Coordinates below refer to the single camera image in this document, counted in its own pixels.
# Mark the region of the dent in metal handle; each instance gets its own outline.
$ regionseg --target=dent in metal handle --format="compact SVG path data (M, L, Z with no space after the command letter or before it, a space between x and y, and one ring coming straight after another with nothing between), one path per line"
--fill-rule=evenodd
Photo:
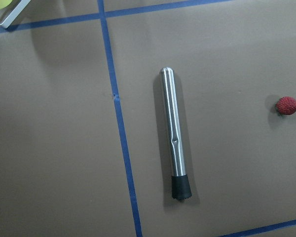
M182 148L180 121L173 70L171 68L163 68L161 69L160 74L162 75L163 94L168 121L170 148L172 154L172 176L184 176L186 175L185 161Z

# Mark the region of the blue line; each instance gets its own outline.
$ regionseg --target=blue line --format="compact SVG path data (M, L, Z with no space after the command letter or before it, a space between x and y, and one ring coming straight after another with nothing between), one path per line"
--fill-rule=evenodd
M260 228L256 228L256 229L247 230L247 231L241 231L241 232L228 234L228 235L224 235L224 236L220 236L220 237L252 236L252 235L257 235L257 234L261 234L261 233L265 233L265 232L269 232L269 231L274 231L274 230L278 230L278 229L282 229L282 228L286 228L286 227L291 227L291 226L296 226L296 220L282 222L282 223L278 223L278 224L274 224L274 225L270 225L270 226L264 226L264 227L260 227Z
M142 7L130 8L130 9L108 11L106 12L106 17L133 15L133 14L139 14L144 12L162 11L162 10L203 5L203 4L222 2L222 1L230 1L230 0L187 0L187 1L159 4L159 5L142 6Z
M90 21L90 20L96 20L99 18L100 18L99 13L93 13L93 14L87 14L87 15L71 16L71 17L46 20L46 21L36 21L36 22L24 23L20 25L12 25L12 26L9 26L7 29L0 27L0 33L28 30L28 29L34 29L34 28L40 28L40 27L46 27L46 26L63 25L68 23L81 22L81 21Z
M98 0L98 7L99 7L99 12L100 12L99 14L100 14L100 20L101 20L101 26L102 26L104 47L105 47L105 52L106 52L106 56L107 56L107 64L108 64L109 75L110 75L110 80L111 80L111 88L112 88L112 92L113 92L113 99L114 99L114 106L115 106L115 112L116 112L116 118L117 118L119 137L120 137L120 142L121 142L121 146L122 146L124 164L125 164L125 169L126 169L128 191L129 191L129 197L130 197L130 202L131 202L131 206L132 206L135 231L136 231L137 237L142 237L143 236L142 226L140 223L137 198L136 198L136 192L135 192L135 184L134 184L132 166L131 166L130 157L129 157L122 108L121 108L119 94L118 94L116 73L115 73L115 67L114 67L114 61L113 61L113 55L112 55L112 49L111 49L111 41L110 41L110 36L109 36L108 24L107 24L105 12L104 12L103 0Z

